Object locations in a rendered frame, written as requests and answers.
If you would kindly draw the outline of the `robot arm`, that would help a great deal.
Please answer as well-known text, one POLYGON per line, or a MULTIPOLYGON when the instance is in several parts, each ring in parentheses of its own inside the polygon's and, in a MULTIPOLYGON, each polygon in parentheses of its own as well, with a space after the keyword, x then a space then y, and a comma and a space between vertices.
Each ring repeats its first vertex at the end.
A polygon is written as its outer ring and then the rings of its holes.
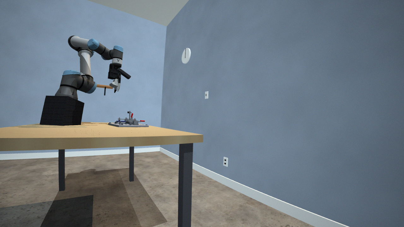
POLYGON ((123 47, 115 45, 113 50, 109 50, 95 39, 83 39, 78 36, 70 36, 68 39, 70 47, 78 52, 80 57, 80 72, 75 70, 65 70, 62 74, 60 88, 55 96, 69 96, 78 100, 77 90, 91 94, 95 91, 97 83, 91 76, 90 58, 94 52, 101 55, 103 60, 111 60, 112 64, 122 65, 123 47))

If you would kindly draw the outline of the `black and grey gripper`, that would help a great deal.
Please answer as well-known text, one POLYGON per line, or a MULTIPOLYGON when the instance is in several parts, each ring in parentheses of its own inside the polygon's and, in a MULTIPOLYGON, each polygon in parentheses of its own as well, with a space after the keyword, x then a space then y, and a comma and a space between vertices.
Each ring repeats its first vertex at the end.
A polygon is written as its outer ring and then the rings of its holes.
POLYGON ((110 63, 109 70, 111 71, 108 72, 108 79, 114 78, 113 82, 110 83, 110 86, 115 88, 114 93, 120 89, 121 73, 118 71, 118 68, 121 68, 120 64, 110 63))

